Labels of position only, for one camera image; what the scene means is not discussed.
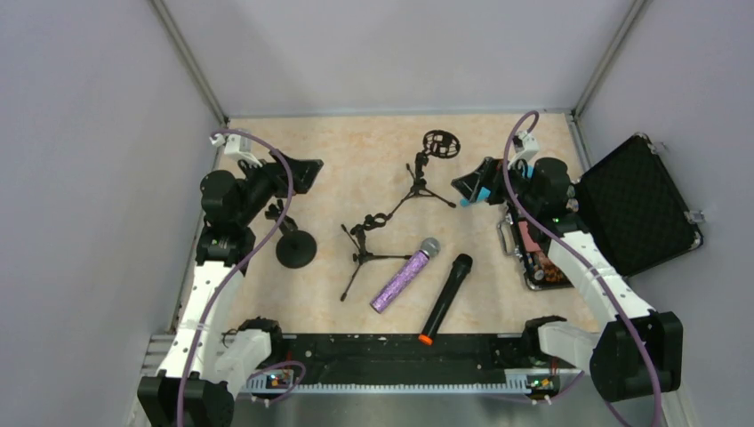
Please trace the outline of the tripod stand with shock mount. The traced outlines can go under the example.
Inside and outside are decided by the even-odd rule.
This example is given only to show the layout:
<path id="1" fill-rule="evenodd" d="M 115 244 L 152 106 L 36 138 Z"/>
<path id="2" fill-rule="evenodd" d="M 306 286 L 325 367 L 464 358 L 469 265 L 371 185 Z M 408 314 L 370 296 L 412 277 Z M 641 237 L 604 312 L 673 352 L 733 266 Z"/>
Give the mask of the tripod stand with shock mount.
<path id="1" fill-rule="evenodd" d="M 456 204 L 439 196 L 436 192 L 430 190 L 425 177 L 425 167 L 432 158 L 447 160 L 457 157 L 461 151 L 459 139 L 452 133 L 445 130 L 431 130 L 423 135 L 422 150 L 417 152 L 414 158 L 413 166 L 406 164 L 406 170 L 413 179 L 413 184 L 406 195 L 398 204 L 387 214 L 387 219 L 391 219 L 396 211 L 409 199 L 412 198 L 436 198 L 445 203 L 450 208 L 455 208 Z"/>

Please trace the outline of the round base clamp stand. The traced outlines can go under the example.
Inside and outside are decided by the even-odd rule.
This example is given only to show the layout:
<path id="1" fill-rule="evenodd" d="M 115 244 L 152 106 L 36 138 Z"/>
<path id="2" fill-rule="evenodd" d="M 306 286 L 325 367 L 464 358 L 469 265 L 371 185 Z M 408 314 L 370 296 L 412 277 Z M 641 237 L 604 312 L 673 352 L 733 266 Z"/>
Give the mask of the round base clamp stand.
<path id="1" fill-rule="evenodd" d="M 282 219 L 279 230 L 282 237 L 276 245 L 277 260 L 288 269 L 300 269 L 309 265 L 317 254 L 317 242 L 307 231 L 300 230 L 293 218 L 283 215 L 284 201 L 278 199 L 265 211 L 266 219 Z"/>

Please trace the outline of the tripod stand with clip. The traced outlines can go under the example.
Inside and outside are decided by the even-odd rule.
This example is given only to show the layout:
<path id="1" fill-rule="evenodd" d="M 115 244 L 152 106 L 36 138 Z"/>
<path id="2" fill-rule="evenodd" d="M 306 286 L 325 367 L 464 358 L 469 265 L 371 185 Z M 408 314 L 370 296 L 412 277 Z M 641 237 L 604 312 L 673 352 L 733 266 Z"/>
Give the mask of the tripod stand with clip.
<path id="1" fill-rule="evenodd" d="M 342 231 L 345 232 L 349 236 L 350 241 L 353 243 L 353 245 L 357 249 L 357 251 L 354 254 L 352 254 L 352 259 L 357 264 L 357 266 L 353 274 L 351 275 L 346 288 L 341 294 L 341 297 L 340 297 L 341 302 L 344 302 L 346 298 L 348 297 L 349 290 L 353 285 L 353 282 L 356 278 L 357 273 L 359 272 L 361 267 L 367 262 L 387 260 L 387 259 L 409 260 L 411 258 L 409 254 L 405 254 L 405 255 L 374 254 L 367 249 L 366 232 L 385 227 L 388 220 L 390 220 L 391 218 L 392 218 L 391 213 L 390 214 L 376 213 L 375 215 L 371 215 L 371 214 L 366 215 L 364 220 L 361 223 L 354 225 L 351 229 L 348 229 L 345 224 L 341 224 Z"/>

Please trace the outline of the purple glitter microphone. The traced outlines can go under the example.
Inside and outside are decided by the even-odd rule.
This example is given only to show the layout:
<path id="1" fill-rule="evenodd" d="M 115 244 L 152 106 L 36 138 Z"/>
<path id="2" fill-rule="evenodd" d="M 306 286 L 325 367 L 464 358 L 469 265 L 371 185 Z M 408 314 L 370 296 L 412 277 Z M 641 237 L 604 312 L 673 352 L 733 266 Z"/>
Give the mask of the purple glitter microphone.
<path id="1" fill-rule="evenodd" d="M 382 314 L 440 251 L 441 245 L 436 238 L 425 238 L 421 242 L 420 248 L 409 257 L 398 272 L 374 296 L 370 302 L 370 307 L 375 312 Z"/>

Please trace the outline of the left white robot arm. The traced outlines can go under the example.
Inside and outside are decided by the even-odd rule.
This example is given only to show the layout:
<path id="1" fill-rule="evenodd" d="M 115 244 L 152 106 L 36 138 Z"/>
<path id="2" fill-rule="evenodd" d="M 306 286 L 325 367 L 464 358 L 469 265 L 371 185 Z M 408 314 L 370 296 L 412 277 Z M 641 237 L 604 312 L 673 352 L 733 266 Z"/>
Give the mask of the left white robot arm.
<path id="1" fill-rule="evenodd" d="M 283 157 L 238 165 L 241 178 L 216 170 L 200 183 L 204 224 L 188 302 L 166 355 L 137 390 L 153 426 L 230 425 L 238 394 L 282 339 L 279 324 L 266 318 L 246 320 L 230 345 L 222 333 L 245 279 L 245 258 L 259 249 L 251 221 L 271 199 L 284 207 L 291 196 L 307 193 L 324 163 Z"/>

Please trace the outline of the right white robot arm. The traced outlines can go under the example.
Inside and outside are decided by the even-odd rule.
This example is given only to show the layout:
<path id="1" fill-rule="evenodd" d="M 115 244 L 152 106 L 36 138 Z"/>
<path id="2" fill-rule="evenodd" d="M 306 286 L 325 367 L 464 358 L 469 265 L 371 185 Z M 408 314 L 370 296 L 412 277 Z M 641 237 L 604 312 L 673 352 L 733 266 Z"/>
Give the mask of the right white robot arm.
<path id="1" fill-rule="evenodd" d="M 635 294 L 602 254 L 588 226 L 569 207 L 575 191 L 566 163 L 543 157 L 529 165 L 486 157 L 451 181 L 468 204 L 507 204 L 531 239 L 567 278 L 600 328 L 590 333 L 565 320 L 538 326 L 540 352 L 588 375 L 600 397 L 618 402 L 676 391 L 681 385 L 683 326 Z M 481 192 L 488 193 L 481 197 Z"/>

